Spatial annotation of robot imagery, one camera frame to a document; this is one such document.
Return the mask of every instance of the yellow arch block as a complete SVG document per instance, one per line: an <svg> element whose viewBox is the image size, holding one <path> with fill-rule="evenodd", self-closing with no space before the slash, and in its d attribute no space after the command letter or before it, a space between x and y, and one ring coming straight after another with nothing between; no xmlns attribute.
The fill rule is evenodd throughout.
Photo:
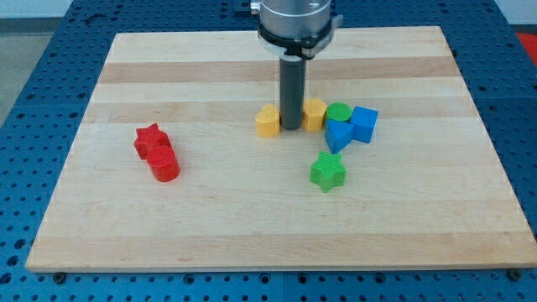
<svg viewBox="0 0 537 302"><path fill-rule="evenodd" d="M271 138L279 134L279 112L273 104L268 104L261 108L255 116L256 129L258 136L262 138Z"/></svg>
<svg viewBox="0 0 537 302"><path fill-rule="evenodd" d="M326 104L319 98L304 101L302 127L306 131L320 131L324 125Z"/></svg>

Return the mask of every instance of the wooden board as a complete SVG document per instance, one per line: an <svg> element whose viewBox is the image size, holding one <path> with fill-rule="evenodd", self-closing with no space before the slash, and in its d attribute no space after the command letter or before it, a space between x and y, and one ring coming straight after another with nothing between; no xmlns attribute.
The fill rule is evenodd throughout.
<svg viewBox="0 0 537 302"><path fill-rule="evenodd" d="M114 39L27 267L36 272L510 268L537 244L437 27L342 29L308 97L378 109L342 151L345 186L310 166L322 133L259 138L277 60L254 32ZM133 147L158 122L181 174Z"/></svg>

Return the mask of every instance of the blue cube block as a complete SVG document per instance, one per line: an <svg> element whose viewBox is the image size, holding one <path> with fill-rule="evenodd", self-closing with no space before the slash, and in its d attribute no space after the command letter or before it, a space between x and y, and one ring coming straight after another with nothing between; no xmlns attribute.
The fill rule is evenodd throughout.
<svg viewBox="0 0 537 302"><path fill-rule="evenodd" d="M370 143L377 123L377 116L376 110L356 106L351 116L351 124L354 125L352 139Z"/></svg>
<svg viewBox="0 0 537 302"><path fill-rule="evenodd" d="M336 154L343 150L351 141L354 125L334 120L326 121L325 140L330 152Z"/></svg>

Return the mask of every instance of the blue pegboard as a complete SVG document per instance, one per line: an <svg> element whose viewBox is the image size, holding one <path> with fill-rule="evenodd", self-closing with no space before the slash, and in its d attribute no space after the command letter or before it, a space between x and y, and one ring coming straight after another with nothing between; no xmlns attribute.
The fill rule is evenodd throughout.
<svg viewBox="0 0 537 302"><path fill-rule="evenodd" d="M0 301L537 301L534 269L73 273L56 284L23 267L114 35L255 29L255 17L234 12L241 1L72 3L0 130ZM537 70L496 4L335 0L332 8L346 27L441 26L536 233Z"/></svg>

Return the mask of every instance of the toy block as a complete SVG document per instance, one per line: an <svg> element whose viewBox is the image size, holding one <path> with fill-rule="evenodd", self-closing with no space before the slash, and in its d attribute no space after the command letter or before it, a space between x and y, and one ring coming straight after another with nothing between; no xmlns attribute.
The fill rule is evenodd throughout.
<svg viewBox="0 0 537 302"><path fill-rule="evenodd" d="M255 124L258 136L270 138L279 134L279 112L273 104L268 104L261 108L255 116Z"/></svg>
<svg viewBox="0 0 537 302"><path fill-rule="evenodd" d="M354 125L352 139L360 142L370 143L377 123L378 112L373 109L355 107L352 112L351 124Z"/></svg>
<svg viewBox="0 0 537 302"><path fill-rule="evenodd" d="M319 158L311 165L310 181L318 184L323 192L342 186L347 171L341 163L341 154L319 152Z"/></svg>
<svg viewBox="0 0 537 302"><path fill-rule="evenodd" d="M348 122L351 119L352 110L346 104L342 102L335 102L328 106L326 109L326 120L332 119L339 122Z"/></svg>
<svg viewBox="0 0 537 302"><path fill-rule="evenodd" d="M148 152L157 146L170 146L168 134L160 131L159 125L154 123L147 128L136 129L137 138L134 141L134 147L138 152L140 159L146 159Z"/></svg>
<svg viewBox="0 0 537 302"><path fill-rule="evenodd" d="M305 131L320 131L325 121L326 104L321 99L309 99L304 101L304 113L302 115L302 127Z"/></svg>
<svg viewBox="0 0 537 302"><path fill-rule="evenodd" d="M180 172L179 162L170 146L160 145L149 150L147 161L156 180L167 182L173 180Z"/></svg>
<svg viewBox="0 0 537 302"><path fill-rule="evenodd" d="M351 141L354 125L334 120L326 121L325 140L330 152L336 154L343 150Z"/></svg>

